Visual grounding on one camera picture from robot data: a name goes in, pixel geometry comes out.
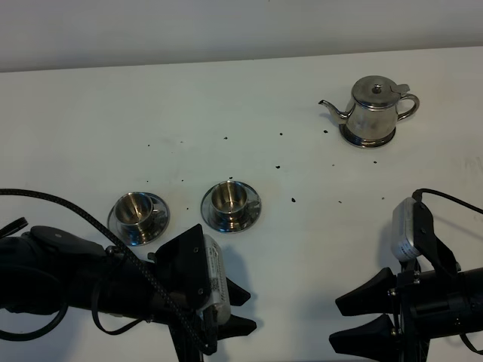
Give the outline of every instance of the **teapot handle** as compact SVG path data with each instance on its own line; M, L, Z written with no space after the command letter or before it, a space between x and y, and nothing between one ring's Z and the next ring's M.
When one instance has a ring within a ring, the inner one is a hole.
M412 100L414 102L414 106L407 112L404 112L398 115L398 121L405 119L410 115L413 115L417 111L417 109L420 108L420 99L416 97L414 94L405 94L400 98L400 100Z

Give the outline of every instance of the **teapot lid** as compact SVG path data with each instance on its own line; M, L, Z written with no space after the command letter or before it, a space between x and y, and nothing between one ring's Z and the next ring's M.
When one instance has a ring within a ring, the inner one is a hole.
M368 108L389 108L394 106L401 95L409 91L407 84L397 85L389 78L369 75L359 79L352 87L354 100Z

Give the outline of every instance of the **teapot base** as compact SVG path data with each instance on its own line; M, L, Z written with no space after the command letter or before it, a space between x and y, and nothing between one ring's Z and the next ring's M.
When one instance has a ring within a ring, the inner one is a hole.
M340 134L342 134L342 137L349 142L353 146L361 147L363 149L373 149L375 147L381 147L386 145L390 140L395 135L395 128L394 131L385 136L384 138L378 139L378 140L366 140L361 137L357 137L355 134L353 134L345 124L341 124L339 126Z

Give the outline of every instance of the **cup rim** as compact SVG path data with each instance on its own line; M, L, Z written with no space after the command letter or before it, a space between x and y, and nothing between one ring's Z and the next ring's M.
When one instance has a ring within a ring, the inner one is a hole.
M245 202L243 203L243 205L240 205L240 208L237 211L229 211L229 212L222 211L218 207L216 207L215 204L214 204L214 202L213 202L213 195L214 195L215 190L218 187L221 187L221 186L224 186L224 185L229 185L229 184L233 184L233 185L236 185L236 186L240 187L243 190L244 194L245 194ZM247 193L247 190L245 189L245 185L243 185L243 183L240 183L239 181L234 181L232 179L228 179L227 181L222 181L221 183L216 184L215 186L213 186L213 188L211 190L211 195L210 195L210 203L211 203L211 206L213 207L213 209L215 211L217 211L218 213L221 213L223 215L235 215L235 214L239 213L240 211L242 211L242 210L245 209L245 207L247 206L247 202L248 202L248 193Z
M122 222L118 216L117 216L117 213L116 213L116 210L117 210L117 207L118 205L120 205L120 203L127 197L127 196L131 196L131 195L141 195L143 196L144 198L147 198L149 200L149 206L150 206L150 210L149 210L149 213L143 217L141 220L139 220L138 222ZM121 196L117 201L116 203L114 204L114 208L113 208L113 214L114 214L114 217L116 219L116 221L120 224L120 225L123 225L123 226L138 226L139 224L142 224L143 222L145 222L146 220L148 220L148 218L150 218L152 216L152 212L154 210L154 204L152 202L152 199L150 198L149 195L147 195L145 192L128 192L127 194L124 194L123 196Z

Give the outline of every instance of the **black cable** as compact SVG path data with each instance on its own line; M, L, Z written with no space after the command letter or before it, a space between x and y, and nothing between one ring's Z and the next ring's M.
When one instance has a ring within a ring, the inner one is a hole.
M100 323L99 320L99 296L100 296L100 291L102 290L102 287L104 284L109 281L112 276L121 268L124 263L126 262L128 258L124 256L116 265L114 265L111 269L106 271L104 275L97 281L96 285L94 286L92 290L92 295L91 295L91 310L92 310L92 319L94 319L94 324L96 325L97 328L102 330L104 333L107 333L111 336L118 336L119 334L122 334L128 330L130 330L132 327L138 325L140 322L142 322L142 319L136 319L135 321L132 321L125 326L119 328L118 330L105 330L102 324Z
M22 271L29 271L32 273L36 273L39 275L42 275L48 279L51 279L55 283L59 284L62 287L62 284L60 281L54 277L53 275L50 275L48 273L45 273L41 270L38 269L33 269L33 268L27 268L25 266L17 266L17 265L9 265L8 270L12 269L17 269L17 270L22 270ZM67 309L69 309L69 304L67 304L65 293L63 293L63 301L60 306L59 312L57 315L54 317L52 321L50 321L47 325L42 327L39 330L36 330L34 332L29 332L29 333L12 333L12 332L5 332L4 330L0 330L0 339L3 339L5 341L12 341L12 342L25 342L25 341L31 341L33 339L37 339L39 337L42 337L46 335L47 333L51 332L57 325L62 321L62 319L66 316Z
M25 228L29 223L25 219L25 217L20 217L19 219L11 222L7 226L5 226L2 230L0 230L0 239L6 238L7 236L13 235L16 232L19 232L23 228Z
M463 341L463 343L465 344L465 346L468 347L468 349L471 352L475 352L476 354L483 354L483 350L476 349L475 346L469 341L466 334L460 334L460 338Z
M470 210L473 210L476 213L483 214L483 210L480 209L479 207L473 206L471 204L468 204L465 201L461 201L459 198L455 198L454 196L451 196L451 195L445 194L444 192L440 192L440 191L436 191L436 190L418 189L415 192L413 192L413 199L418 201L418 202L421 202L423 200L423 194L433 194L433 195L439 196L441 198L446 198L446 199L453 201L453 202L455 202L455 203L457 203L461 206L468 207ZM483 354L483 350L476 349L475 346L469 341L466 334L460 334L460 338L463 341L463 343L465 344L465 346L468 347L468 349L471 352L475 352L476 354Z
M81 209L79 206L73 204L70 201L67 201L63 198L59 198L57 196L45 194L44 192L37 192L31 190L22 190L22 189L0 189L0 195L16 195L16 196L26 196L29 198L39 198L41 200L46 200L50 202L54 202L55 204L59 204L68 208L69 210L77 213L81 218L85 219L89 222L94 228L99 230L106 238L111 240L115 246L120 249L120 252L126 255L126 257L140 270L141 274L151 283L154 287L155 291L159 293L159 295L163 298L164 301L168 304L171 308L173 313L176 315L178 321L180 322L183 329L186 331L188 336L192 339L193 344L195 347L203 354L211 355L217 351L216 341L213 341L211 344L204 344L202 339L198 336L196 331L193 327L189 324L186 317L182 314L180 307L178 304L169 296L167 290L159 283L158 279L149 271L149 269L139 260L136 255L113 233L111 233L108 228L106 228L103 224L98 222L95 218L93 218L89 213Z
M473 206L471 204L468 204L465 201L461 201L459 198L455 198L454 196L451 196L451 195L445 194L444 192L440 192L440 191L436 191L436 190L431 190L431 189L419 189L419 190L416 190L415 192L413 192L413 199L416 200L416 201L421 202L421 200L423 200L423 194L433 194L433 195L439 196L441 198L446 198L446 199L448 199L450 201L456 202L457 204L459 204L461 206L468 207L470 210L473 210L476 213L483 214L483 210L482 209L480 209L480 208L478 208L476 206Z

